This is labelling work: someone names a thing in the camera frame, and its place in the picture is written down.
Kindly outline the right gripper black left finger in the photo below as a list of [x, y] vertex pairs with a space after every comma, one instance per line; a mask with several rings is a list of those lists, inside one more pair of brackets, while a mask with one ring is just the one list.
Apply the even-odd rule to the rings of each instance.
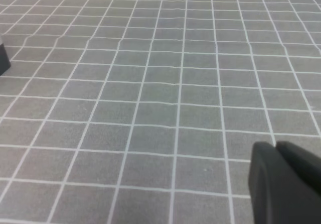
[[320, 195], [297, 176], [276, 146], [254, 143], [248, 186], [255, 223], [320, 223]]

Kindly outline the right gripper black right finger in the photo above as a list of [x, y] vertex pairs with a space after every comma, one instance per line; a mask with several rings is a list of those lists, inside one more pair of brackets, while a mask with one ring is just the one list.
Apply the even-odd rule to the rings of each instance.
[[278, 141], [276, 149], [297, 176], [320, 195], [320, 158], [288, 141]]

